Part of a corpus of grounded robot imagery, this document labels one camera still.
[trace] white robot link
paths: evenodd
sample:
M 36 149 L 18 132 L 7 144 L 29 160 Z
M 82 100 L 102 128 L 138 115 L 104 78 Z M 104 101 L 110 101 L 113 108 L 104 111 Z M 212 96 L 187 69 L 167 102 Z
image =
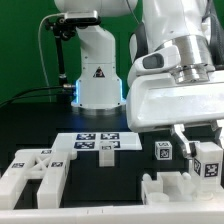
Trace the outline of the white robot link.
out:
M 137 0 L 55 0 L 65 20 L 116 17 L 130 13 Z M 76 82 L 75 109 L 88 114 L 110 114 L 122 109 L 122 82 L 116 74 L 114 36 L 100 26 L 77 28 L 81 43 L 82 74 Z
M 129 128 L 171 128 L 184 156 L 191 158 L 195 145 L 182 134 L 184 125 L 224 118 L 224 72 L 218 71 L 223 43 L 213 1 L 143 0 L 143 20 L 130 41 Z

